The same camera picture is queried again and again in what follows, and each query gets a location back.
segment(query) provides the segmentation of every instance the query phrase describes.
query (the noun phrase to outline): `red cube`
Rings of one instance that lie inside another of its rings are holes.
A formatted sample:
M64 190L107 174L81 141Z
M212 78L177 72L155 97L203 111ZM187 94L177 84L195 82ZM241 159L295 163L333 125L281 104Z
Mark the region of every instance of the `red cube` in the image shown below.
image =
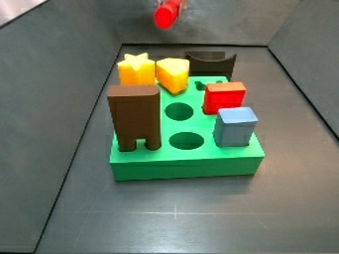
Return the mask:
M213 115L220 108L240 107L245 92L247 88L241 82L209 83L205 89L204 113Z

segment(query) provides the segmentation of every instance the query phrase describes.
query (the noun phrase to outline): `yellow block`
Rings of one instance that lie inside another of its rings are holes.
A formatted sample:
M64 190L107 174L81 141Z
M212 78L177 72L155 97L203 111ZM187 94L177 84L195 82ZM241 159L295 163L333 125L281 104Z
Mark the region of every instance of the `yellow block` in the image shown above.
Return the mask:
M164 59L156 62L156 79L176 94L187 88L189 61Z
M124 54L124 61L117 63L120 84L155 84L155 61L148 54L137 56Z

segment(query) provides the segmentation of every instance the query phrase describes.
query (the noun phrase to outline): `red object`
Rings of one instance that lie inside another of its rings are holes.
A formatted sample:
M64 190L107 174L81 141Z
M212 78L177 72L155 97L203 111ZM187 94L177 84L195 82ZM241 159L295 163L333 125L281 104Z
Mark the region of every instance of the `red object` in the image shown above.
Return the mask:
M205 89L204 113L213 115L220 108L240 107L245 92L247 88L241 82L209 83Z
M168 29L172 27L179 15L181 0L167 0L153 13L153 22L157 28Z

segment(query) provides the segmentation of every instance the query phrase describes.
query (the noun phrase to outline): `blue cube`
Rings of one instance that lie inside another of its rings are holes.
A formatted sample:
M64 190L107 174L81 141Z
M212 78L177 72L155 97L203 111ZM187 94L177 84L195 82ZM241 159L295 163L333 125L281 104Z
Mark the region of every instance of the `blue cube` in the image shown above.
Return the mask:
M219 109L215 141L219 147L244 147L249 144L257 118L249 107Z

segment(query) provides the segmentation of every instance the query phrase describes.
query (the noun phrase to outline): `circular hole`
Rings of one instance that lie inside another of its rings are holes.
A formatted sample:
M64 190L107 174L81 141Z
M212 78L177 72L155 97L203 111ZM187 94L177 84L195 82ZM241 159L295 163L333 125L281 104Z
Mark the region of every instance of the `circular hole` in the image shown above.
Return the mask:
M171 119L184 121L193 115L193 108L185 103L176 102L165 107L164 112Z
M193 150L203 146L204 138L193 132L180 132L169 138L169 144L177 149Z

